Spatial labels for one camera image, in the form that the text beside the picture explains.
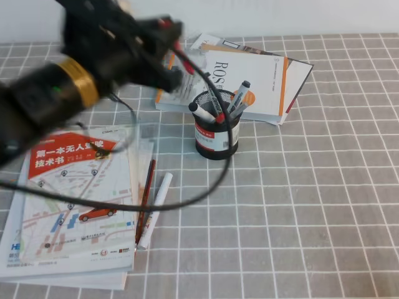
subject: table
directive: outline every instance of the table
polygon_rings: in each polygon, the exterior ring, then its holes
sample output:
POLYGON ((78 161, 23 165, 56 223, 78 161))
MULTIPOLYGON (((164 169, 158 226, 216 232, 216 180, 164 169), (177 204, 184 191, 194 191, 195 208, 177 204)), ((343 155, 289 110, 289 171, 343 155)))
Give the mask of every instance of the table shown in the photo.
MULTIPOLYGON (((398 34, 227 40, 315 64, 284 125, 241 122, 223 186, 161 215, 124 292, 0 283, 2 299, 399 297, 398 34)), ((0 44, 0 78, 59 60, 57 48, 0 44)), ((187 199, 223 162, 196 153, 193 117, 156 111, 154 94, 136 86, 119 93, 144 132, 159 136, 153 191, 169 171, 166 202, 187 199)), ((111 101, 79 118, 92 127, 130 120, 111 101)), ((16 179, 20 167, 0 176, 16 179)), ((3 228, 11 193, 1 196, 3 228)))

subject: black cable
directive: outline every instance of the black cable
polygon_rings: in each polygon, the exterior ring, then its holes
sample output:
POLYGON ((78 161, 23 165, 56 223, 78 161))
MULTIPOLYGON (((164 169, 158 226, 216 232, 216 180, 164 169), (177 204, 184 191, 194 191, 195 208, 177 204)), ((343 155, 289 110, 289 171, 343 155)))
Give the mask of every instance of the black cable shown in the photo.
MULTIPOLYGON (((206 84, 208 84, 209 88, 212 90, 214 93, 215 97, 218 99, 218 102, 221 106, 222 112, 224 114, 224 121, 226 122, 226 127, 227 127, 227 133, 228 133, 228 150, 232 151, 233 150, 233 133, 231 131, 231 121, 230 121, 230 115, 227 112, 226 107, 223 105, 223 99, 218 91, 218 89, 214 86, 213 82, 202 72, 202 70, 195 65, 182 51, 176 49, 176 47, 172 47, 171 50, 176 54, 177 57, 179 57, 180 60, 187 62, 190 64, 190 66, 197 72, 197 74, 205 81, 206 84)), ((111 94, 111 97, 113 97, 112 100, 120 102, 124 104, 126 107, 129 108, 131 112, 133 112, 133 109, 131 109, 130 106, 128 106, 126 103, 122 102, 121 99, 119 99, 115 94, 111 94)), ((104 150, 102 148, 98 148, 94 145, 95 149, 97 148, 98 150, 104 150)), ((70 196, 64 196, 61 194, 54 194, 50 192, 46 192, 40 189, 33 189, 29 187, 24 187, 24 186, 19 186, 17 184, 11 184, 5 181, 0 181, 0 187, 4 187, 7 189, 12 189, 15 191, 22 191, 25 193, 30 193, 36 196, 42 196, 46 197, 49 199, 53 199, 56 201, 64 201, 68 202, 71 204, 78 204, 81 206, 90 206, 94 207, 96 209, 116 209, 120 211, 132 211, 132 212, 152 212, 152 211, 169 211, 173 209, 181 209, 182 207, 185 206, 190 206, 196 202, 199 202, 203 199, 205 199, 207 196, 209 196, 213 191, 216 190, 216 188, 221 184, 222 180, 226 177, 227 172, 229 170, 231 162, 231 156, 229 156, 226 159, 226 163, 224 164, 224 168, 217 180, 213 183, 213 185, 205 192, 201 193, 199 196, 196 196, 192 199, 189 199, 187 201, 178 203, 178 204, 164 204, 162 206, 134 206, 134 205, 124 205, 124 204, 112 204, 109 202, 100 202, 100 201, 90 201, 87 199, 80 199, 76 197, 70 197, 70 196)))

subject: white wall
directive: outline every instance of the white wall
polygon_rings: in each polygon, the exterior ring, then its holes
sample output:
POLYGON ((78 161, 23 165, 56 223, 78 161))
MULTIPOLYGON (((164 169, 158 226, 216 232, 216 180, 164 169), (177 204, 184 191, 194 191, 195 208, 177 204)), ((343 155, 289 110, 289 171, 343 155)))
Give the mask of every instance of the white wall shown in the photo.
MULTIPOLYGON (((130 0, 137 17, 170 14, 186 36, 398 32, 397 0, 130 0)), ((0 42, 58 40, 53 0, 1 0, 0 42)))

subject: book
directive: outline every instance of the book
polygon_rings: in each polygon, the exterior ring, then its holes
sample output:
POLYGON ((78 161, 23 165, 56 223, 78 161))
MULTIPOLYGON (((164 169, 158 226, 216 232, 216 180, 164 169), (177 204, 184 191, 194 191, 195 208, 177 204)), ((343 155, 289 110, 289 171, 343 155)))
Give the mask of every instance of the book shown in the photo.
MULTIPOLYGON (((25 185, 28 171, 29 156, 22 165, 18 184, 25 185)), ((62 287, 124 289, 127 271, 133 268, 134 242, 126 241, 120 248, 104 248, 77 255, 66 255, 54 260, 22 262, 19 253, 24 203, 25 194, 15 192, 0 241, 0 281, 62 287), (122 247, 126 250, 119 253, 122 247)))
MULTIPOLYGON (((105 149, 118 148, 127 137, 124 128, 99 128, 89 134, 105 149)), ((131 146, 104 156, 90 147, 80 131, 57 132, 32 148, 27 185, 95 201, 136 204, 138 163, 133 150, 131 146)), ((115 256, 120 257, 118 250, 125 248, 127 240, 134 241, 136 217, 137 213, 75 206, 26 194, 19 258, 32 263, 81 254, 86 259, 87 252, 101 250, 103 254, 116 250, 115 256)))
MULTIPOLYGON (((235 51, 240 51, 240 52, 247 52, 250 54, 258 54, 258 55, 274 55, 274 56, 280 56, 271 52, 255 49, 252 47, 248 47, 246 45, 240 45, 234 42, 230 42, 228 40, 211 36, 209 34, 201 34, 198 39, 194 42, 194 44, 191 46, 191 50, 198 50, 202 49, 203 46, 216 46, 218 47, 218 50, 235 50, 235 51)), ((269 123, 272 123, 273 125, 282 125, 284 121, 287 118, 287 115, 295 103, 298 94, 302 87, 304 86, 307 78, 310 75, 310 72, 313 69, 312 64, 308 64, 307 62, 295 60, 288 58, 288 66, 287 66, 287 80, 286 80, 286 100, 284 101, 284 115, 281 119, 280 122, 276 123, 274 121, 268 121, 269 123)))
MULTIPOLYGON (((284 113, 288 64, 286 57, 248 55, 213 49, 202 51, 200 55, 204 56, 203 71, 211 74, 210 79, 217 88, 236 92, 244 80, 251 83, 247 96, 251 94, 252 100, 242 115, 243 119, 281 121, 284 113)), ((204 82, 193 84, 190 87, 192 96, 187 99, 183 97, 180 105, 188 106, 195 95, 205 90, 204 82)), ((158 94, 156 98, 158 109, 162 109, 162 104, 166 103, 167 97, 169 95, 166 93, 158 94)))

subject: pen holder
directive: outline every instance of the pen holder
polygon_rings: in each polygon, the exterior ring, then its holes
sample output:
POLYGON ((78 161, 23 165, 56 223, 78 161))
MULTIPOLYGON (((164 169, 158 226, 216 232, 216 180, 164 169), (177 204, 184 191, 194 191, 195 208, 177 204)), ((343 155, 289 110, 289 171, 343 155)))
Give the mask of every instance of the pen holder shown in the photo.
MULTIPOLYGON (((222 89, 219 89, 219 93, 223 99, 224 106, 227 108, 235 94, 222 89)), ((212 104, 212 99, 210 99, 207 91, 199 94, 194 99, 194 102, 213 116, 217 116, 212 104)), ((234 120, 231 120, 230 123, 231 131, 233 133, 233 148, 231 151, 228 150, 229 139, 226 122, 222 124, 208 123, 195 114, 193 114, 193 116, 195 119, 195 148, 200 155, 211 160, 223 160, 227 159, 237 151, 239 120, 241 115, 234 120)))

